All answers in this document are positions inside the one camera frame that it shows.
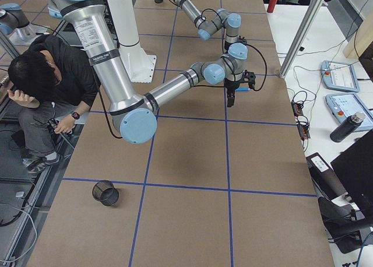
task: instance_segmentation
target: wristwatch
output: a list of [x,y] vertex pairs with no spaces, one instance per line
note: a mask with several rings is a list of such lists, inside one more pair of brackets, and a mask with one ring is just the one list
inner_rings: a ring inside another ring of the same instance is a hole
[[71,116],[75,119],[78,120],[80,118],[80,114],[78,114],[76,111],[74,111]]

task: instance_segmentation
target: table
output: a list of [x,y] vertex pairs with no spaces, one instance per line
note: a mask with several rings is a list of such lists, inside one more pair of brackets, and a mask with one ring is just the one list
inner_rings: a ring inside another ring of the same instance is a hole
[[[242,16],[241,34],[269,65],[260,93],[196,87],[163,106],[142,145],[110,136],[96,100],[27,266],[333,266],[262,0],[193,0]],[[217,59],[167,2],[137,0],[140,42],[157,55],[151,84]],[[260,83],[262,60],[249,51]],[[92,198],[112,180],[115,207]]]
[[[268,20],[273,33],[273,39],[276,43],[276,50],[279,52],[280,62],[283,61],[282,57],[285,56],[282,53],[286,53],[290,48],[291,42],[293,41],[295,33],[306,10],[306,6],[276,5],[275,11],[273,13],[268,13]],[[310,72],[297,67],[301,66],[309,70],[318,70],[320,69],[320,65],[324,60],[334,60],[349,64],[357,61],[356,59],[347,59],[344,57],[342,51],[346,46],[347,41],[344,41],[344,35],[338,28],[338,25],[336,24],[327,7],[323,6],[321,7],[303,42],[302,46],[305,48],[305,50],[300,52],[299,55],[305,52],[325,51],[334,45],[338,45],[339,43],[341,43],[340,48],[336,47],[326,52],[298,56],[294,60],[293,68],[289,70],[289,73],[285,77],[287,87],[293,89],[295,92],[303,90],[299,85],[313,92],[318,91],[314,107],[312,108],[313,103],[306,103],[304,107],[305,115],[311,119],[311,139],[309,140],[305,155],[309,156],[315,152],[318,152],[328,163],[336,158],[340,152],[351,146],[354,143],[355,138],[363,136],[366,132],[352,133],[341,143],[334,143],[331,141],[329,134],[338,126],[339,123],[326,105],[325,96],[327,94],[338,93],[338,91],[329,90],[323,85],[323,83],[321,83],[320,71]],[[299,84],[294,74],[294,69],[298,77]],[[357,78],[369,78],[359,62],[354,64],[354,69],[356,71]],[[372,82],[370,80],[360,81],[359,85],[360,92],[358,93],[358,96],[368,108],[372,108]],[[289,91],[289,95],[290,98],[293,97],[291,91]],[[297,100],[303,99],[304,93],[299,95],[299,98],[297,98]],[[308,93],[308,99],[313,99],[313,96],[310,93]],[[335,199],[334,203],[337,205],[346,204],[345,201],[343,202],[342,197]],[[335,244],[331,244],[330,248],[332,250],[335,266],[344,266],[343,264],[356,261],[359,252],[359,250],[356,250],[348,254],[342,254]],[[369,267],[371,266],[371,262],[373,262],[373,246],[370,245],[364,248],[360,266]]]

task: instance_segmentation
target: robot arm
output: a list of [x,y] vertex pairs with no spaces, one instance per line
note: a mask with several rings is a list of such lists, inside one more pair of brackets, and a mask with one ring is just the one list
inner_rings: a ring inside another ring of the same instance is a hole
[[206,79],[211,84],[242,78],[247,47],[233,44],[217,61],[195,63],[176,78],[146,93],[137,94],[104,21],[102,0],[51,0],[50,12],[71,23],[110,99],[114,127],[131,143],[149,140],[157,128],[153,112]]
[[6,3],[0,6],[0,31],[5,35],[11,34],[16,29],[21,40],[35,37],[30,22],[24,15],[21,7],[16,3]]
[[194,22],[194,25],[198,28],[198,35],[202,40],[210,39],[221,28],[225,28],[227,33],[224,49],[228,50],[230,45],[238,41],[241,16],[237,13],[229,13],[221,8],[216,11],[214,19],[208,21],[191,0],[174,0],[174,2]]

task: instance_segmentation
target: black bottle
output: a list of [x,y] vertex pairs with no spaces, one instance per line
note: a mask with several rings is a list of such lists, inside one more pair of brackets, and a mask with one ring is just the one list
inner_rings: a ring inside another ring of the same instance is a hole
[[357,112],[347,117],[332,133],[330,138],[336,143],[343,141],[345,137],[354,132],[358,128],[365,118],[365,114]]

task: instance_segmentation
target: black shirt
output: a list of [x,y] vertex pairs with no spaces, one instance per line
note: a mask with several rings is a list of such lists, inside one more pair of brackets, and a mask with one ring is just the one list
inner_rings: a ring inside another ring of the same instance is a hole
[[88,106],[92,106],[97,87],[84,51],[66,45],[60,38],[52,35],[40,36],[28,50],[49,51],[61,71],[62,80],[56,86],[54,101],[62,100],[74,106],[84,101]]

